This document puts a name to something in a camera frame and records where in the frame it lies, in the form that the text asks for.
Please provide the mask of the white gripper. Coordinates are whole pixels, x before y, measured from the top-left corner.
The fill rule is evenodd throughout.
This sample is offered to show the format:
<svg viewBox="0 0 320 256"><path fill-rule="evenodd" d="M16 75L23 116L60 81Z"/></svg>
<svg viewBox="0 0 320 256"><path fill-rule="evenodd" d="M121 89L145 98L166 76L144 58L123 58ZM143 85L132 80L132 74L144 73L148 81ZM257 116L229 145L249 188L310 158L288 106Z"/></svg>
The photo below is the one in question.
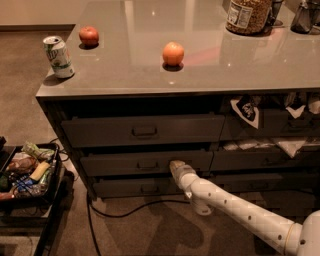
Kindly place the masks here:
<svg viewBox="0 0 320 256"><path fill-rule="evenodd" d="M171 161L169 168L172 176L175 177L176 185L184 192L193 210L201 216L210 215L211 208L191 191L191 184L199 178L195 170L180 160Z"/></svg>

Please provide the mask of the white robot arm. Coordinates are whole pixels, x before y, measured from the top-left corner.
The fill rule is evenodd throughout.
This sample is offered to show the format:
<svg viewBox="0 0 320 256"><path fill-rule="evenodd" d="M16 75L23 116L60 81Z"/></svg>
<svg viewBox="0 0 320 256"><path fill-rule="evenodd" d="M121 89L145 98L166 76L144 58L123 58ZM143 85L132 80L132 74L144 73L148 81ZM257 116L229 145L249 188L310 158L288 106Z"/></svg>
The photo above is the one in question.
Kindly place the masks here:
<svg viewBox="0 0 320 256"><path fill-rule="evenodd" d="M299 224L200 178L184 161L173 160L169 168L176 185L199 215L219 209L283 256L320 256L320 211Z"/></svg>

